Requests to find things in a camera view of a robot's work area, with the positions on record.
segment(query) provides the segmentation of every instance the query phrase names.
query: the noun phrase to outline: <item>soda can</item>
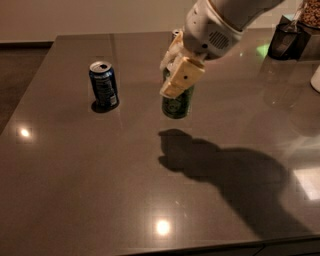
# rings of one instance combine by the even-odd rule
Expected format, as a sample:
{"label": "soda can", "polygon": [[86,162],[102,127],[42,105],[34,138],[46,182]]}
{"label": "soda can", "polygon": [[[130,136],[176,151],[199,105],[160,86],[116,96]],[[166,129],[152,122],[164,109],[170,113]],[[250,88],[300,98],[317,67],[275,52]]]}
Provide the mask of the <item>soda can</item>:
{"label": "soda can", "polygon": [[111,63],[96,61],[90,65],[89,77],[96,101],[92,109],[107,112],[119,105],[118,89]]}
{"label": "soda can", "polygon": [[[173,41],[179,34],[180,30],[175,29],[171,34],[171,41]],[[170,76],[170,71],[165,68],[163,71],[163,81]],[[194,91],[194,85],[185,90],[181,95],[175,99],[162,97],[162,112],[172,119],[181,119],[190,113],[191,99]]]}

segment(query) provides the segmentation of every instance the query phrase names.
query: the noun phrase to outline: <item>table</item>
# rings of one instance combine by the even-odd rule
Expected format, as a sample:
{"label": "table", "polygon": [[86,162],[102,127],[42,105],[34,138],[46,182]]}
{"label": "table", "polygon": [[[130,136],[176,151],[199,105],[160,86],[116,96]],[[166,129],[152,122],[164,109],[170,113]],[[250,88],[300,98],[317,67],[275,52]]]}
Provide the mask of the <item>table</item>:
{"label": "table", "polygon": [[[172,120],[159,95],[170,37],[57,37],[0,137],[1,255],[319,235],[319,62],[272,60],[272,30],[248,30],[207,63],[190,115]],[[120,105],[103,114],[91,110],[96,60],[113,64],[119,89]]]}

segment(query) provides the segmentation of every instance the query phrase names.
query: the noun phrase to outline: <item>green can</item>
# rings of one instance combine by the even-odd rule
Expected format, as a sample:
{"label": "green can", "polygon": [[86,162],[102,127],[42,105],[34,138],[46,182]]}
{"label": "green can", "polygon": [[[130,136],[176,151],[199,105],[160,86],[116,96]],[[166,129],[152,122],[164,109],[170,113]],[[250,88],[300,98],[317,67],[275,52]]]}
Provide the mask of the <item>green can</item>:
{"label": "green can", "polygon": [[[172,31],[172,40],[178,35],[179,30]],[[163,71],[163,81],[170,76],[170,71]],[[162,112],[172,119],[180,119],[186,117],[190,113],[191,99],[194,91],[194,85],[185,90],[180,96],[175,99],[162,98]]]}

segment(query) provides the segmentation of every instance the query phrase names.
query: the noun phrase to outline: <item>dark floor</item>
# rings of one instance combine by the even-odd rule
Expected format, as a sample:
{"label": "dark floor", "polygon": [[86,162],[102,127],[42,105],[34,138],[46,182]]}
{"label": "dark floor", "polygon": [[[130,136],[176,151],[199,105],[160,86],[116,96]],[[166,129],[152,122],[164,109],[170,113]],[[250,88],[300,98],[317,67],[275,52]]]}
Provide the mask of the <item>dark floor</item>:
{"label": "dark floor", "polygon": [[0,134],[49,49],[0,46]]}

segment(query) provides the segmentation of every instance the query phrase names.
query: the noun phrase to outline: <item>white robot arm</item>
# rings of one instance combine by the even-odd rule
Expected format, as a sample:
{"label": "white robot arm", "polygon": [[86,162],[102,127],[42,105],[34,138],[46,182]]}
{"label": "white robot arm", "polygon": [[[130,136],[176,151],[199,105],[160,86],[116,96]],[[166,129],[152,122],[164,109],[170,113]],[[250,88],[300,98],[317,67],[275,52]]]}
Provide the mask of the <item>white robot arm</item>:
{"label": "white robot arm", "polygon": [[170,72],[160,93],[178,97],[204,74],[205,60],[224,56],[254,19],[283,1],[198,0],[160,64]]}

